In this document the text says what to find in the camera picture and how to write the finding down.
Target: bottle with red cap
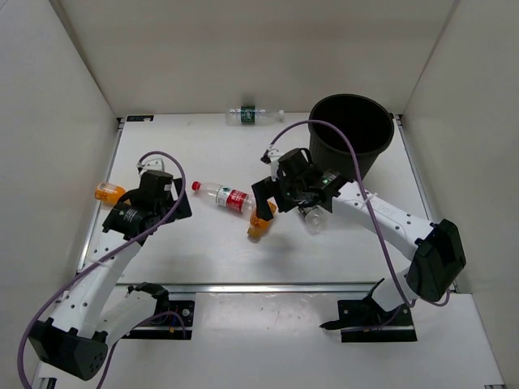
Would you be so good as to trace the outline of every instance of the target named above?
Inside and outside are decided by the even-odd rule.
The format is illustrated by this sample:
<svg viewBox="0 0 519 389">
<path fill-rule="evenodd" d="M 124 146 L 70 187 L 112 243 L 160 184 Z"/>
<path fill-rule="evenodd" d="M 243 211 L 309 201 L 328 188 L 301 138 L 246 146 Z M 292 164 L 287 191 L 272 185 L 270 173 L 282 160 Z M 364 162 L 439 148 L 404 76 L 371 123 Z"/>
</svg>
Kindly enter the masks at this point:
<svg viewBox="0 0 519 389">
<path fill-rule="evenodd" d="M 261 237 L 264 235 L 271 223 L 270 221 L 261 220 L 256 216 L 256 200 L 251 194 L 241 192 L 212 182 L 193 182 L 191 189 L 197 197 L 200 197 L 206 203 L 217 204 L 227 207 L 250 218 L 251 227 L 247 233 L 252 237 Z M 277 207 L 274 203 L 268 202 L 268 205 L 274 214 Z"/>
</svg>

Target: green label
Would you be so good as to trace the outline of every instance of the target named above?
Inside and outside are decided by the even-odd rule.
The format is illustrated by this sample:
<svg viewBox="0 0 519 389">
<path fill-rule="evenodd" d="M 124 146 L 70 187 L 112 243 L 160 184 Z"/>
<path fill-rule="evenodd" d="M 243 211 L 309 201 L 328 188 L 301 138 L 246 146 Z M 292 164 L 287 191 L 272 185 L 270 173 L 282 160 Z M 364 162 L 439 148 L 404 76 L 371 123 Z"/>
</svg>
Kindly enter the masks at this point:
<svg viewBox="0 0 519 389">
<path fill-rule="evenodd" d="M 254 105 L 242 106 L 241 113 L 242 123 L 254 124 L 256 114 Z"/>
</svg>

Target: bottle label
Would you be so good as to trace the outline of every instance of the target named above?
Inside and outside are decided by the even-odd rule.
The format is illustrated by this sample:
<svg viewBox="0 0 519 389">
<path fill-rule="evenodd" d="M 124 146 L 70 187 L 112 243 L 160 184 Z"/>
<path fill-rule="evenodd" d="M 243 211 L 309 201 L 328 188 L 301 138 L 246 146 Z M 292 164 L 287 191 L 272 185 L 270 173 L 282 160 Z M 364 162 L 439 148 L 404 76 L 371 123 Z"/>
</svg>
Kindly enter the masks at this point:
<svg viewBox="0 0 519 389">
<path fill-rule="evenodd" d="M 217 194 L 217 204 L 241 212 L 247 193 L 222 186 Z"/>
<path fill-rule="evenodd" d="M 255 106 L 254 105 L 243 105 L 240 109 L 242 123 L 254 124 L 255 121 Z"/>
</svg>

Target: orange plastic bottle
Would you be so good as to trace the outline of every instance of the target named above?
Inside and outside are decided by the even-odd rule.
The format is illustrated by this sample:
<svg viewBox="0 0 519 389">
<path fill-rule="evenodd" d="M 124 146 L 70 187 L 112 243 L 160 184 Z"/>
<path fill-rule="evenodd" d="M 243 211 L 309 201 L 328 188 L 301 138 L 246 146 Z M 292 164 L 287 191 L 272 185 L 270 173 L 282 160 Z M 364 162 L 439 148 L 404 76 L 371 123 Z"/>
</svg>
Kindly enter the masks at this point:
<svg viewBox="0 0 519 389">
<path fill-rule="evenodd" d="M 115 205 L 126 191 L 121 186 L 112 185 L 108 182 L 100 183 L 96 188 L 96 199 L 107 205 Z"/>
</svg>

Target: white wall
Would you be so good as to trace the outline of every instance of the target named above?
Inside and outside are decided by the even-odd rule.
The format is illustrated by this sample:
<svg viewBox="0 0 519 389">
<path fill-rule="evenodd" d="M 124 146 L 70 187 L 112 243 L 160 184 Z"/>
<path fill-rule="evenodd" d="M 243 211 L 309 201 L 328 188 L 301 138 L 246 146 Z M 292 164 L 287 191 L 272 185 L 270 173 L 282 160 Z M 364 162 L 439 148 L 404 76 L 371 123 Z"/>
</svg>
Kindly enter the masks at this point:
<svg viewBox="0 0 519 389">
<path fill-rule="evenodd" d="M 218 113 L 249 98 L 307 112 L 338 92 L 401 113 L 453 0 L 61 3 L 79 51 L 123 116 Z"/>
<path fill-rule="evenodd" d="M 73 274 L 116 128 L 50 4 L 0 2 L 0 387 L 21 387 L 19 338 Z"/>
<path fill-rule="evenodd" d="M 474 293 L 509 387 L 519 387 L 519 2 L 462 0 L 405 110 L 440 215 L 461 228 Z"/>
</svg>

